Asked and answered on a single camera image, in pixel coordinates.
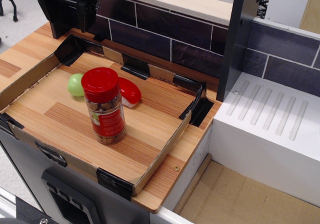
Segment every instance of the red jar cap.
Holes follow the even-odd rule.
[[[118,74],[107,67],[87,71],[81,84],[84,96],[92,103],[106,103],[116,98],[120,92]]]

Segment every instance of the green ball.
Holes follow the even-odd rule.
[[[81,79],[84,75],[81,73],[73,74],[68,82],[67,90],[75,97],[83,97],[85,95],[84,89],[81,85]]]

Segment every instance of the black metal frame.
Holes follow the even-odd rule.
[[[216,99],[223,102],[242,73],[259,0],[234,0]]]

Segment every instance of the spice jar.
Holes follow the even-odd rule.
[[[107,67],[86,72],[81,84],[96,139],[102,144],[121,141],[126,133],[118,74]]]

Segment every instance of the wood grain surface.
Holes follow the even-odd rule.
[[[46,24],[2,53],[0,91],[52,54],[67,36],[68,33],[58,40],[53,39],[50,26]],[[92,35],[87,34],[87,38],[91,40]],[[96,141],[84,98],[73,97],[67,91],[72,74],[84,74],[95,67],[114,69],[120,77],[134,82],[142,94],[135,107],[124,107],[127,135],[114,145]],[[42,142],[134,183],[181,124],[179,115],[195,97],[189,91],[155,78],[142,80],[120,67],[101,56],[84,53],[70,67],[54,69],[1,113],[8,113],[25,126],[25,132]],[[209,99],[215,102],[209,114],[200,127],[187,126],[174,149],[141,193],[132,197],[132,202],[152,213],[159,210],[219,109],[215,95],[214,91],[208,90]],[[175,167],[180,167],[180,171],[175,171]]]

